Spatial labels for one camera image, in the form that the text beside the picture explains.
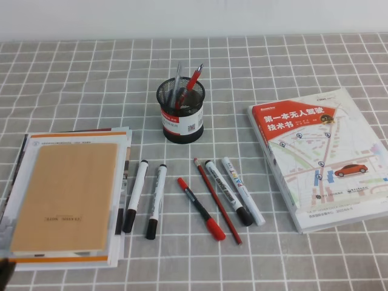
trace stack of papers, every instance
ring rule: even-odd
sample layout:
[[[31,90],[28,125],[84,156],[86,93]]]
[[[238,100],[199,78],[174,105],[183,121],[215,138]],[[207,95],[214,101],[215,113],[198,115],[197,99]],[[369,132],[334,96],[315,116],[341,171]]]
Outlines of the stack of papers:
[[[0,255],[17,270],[116,267],[132,132],[25,137],[0,222]]]

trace red pencil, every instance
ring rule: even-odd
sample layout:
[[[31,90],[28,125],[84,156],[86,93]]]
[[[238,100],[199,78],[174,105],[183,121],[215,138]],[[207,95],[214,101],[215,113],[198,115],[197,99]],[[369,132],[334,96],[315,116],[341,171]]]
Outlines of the red pencil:
[[[201,166],[201,163],[198,161],[197,158],[194,159],[194,163],[197,166],[199,172],[201,173],[201,176],[204,179],[208,190],[212,194],[214,201],[216,201],[216,204],[217,204],[217,206],[219,208],[219,211],[221,211],[222,216],[224,217],[224,219],[225,219],[225,221],[226,221],[230,231],[232,232],[233,236],[235,237],[236,243],[237,244],[242,244],[243,242],[242,242],[240,236],[238,235],[237,230],[233,226],[233,223],[231,222],[228,214],[226,213],[224,206],[222,206],[221,201],[218,199],[218,196],[217,196],[216,192],[214,191],[213,186],[211,185],[209,179],[207,178],[207,176],[205,174],[205,171],[204,171],[204,169]]]

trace black mesh pen holder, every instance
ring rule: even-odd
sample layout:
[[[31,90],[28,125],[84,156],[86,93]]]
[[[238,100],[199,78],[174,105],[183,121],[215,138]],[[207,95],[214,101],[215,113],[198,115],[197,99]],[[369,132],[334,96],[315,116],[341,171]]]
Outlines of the black mesh pen holder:
[[[182,93],[189,81],[190,78],[181,77],[178,93],[173,100],[172,92],[175,78],[164,81],[156,91],[156,98],[160,104],[162,114],[163,134],[169,141],[176,144],[188,144],[196,141],[204,131],[203,102],[205,88],[197,81],[193,90],[188,92],[182,100]]]

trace brown notebook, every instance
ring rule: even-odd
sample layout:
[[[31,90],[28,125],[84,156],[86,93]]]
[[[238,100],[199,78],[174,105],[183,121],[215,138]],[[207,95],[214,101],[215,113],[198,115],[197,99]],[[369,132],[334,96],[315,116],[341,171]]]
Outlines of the brown notebook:
[[[104,250],[117,149],[117,144],[42,146],[10,250]]]

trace white wall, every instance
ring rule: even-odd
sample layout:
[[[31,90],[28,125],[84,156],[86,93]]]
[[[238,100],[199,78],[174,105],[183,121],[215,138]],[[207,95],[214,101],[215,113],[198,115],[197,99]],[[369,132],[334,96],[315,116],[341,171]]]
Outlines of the white wall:
[[[0,41],[388,31],[386,0],[0,0]]]

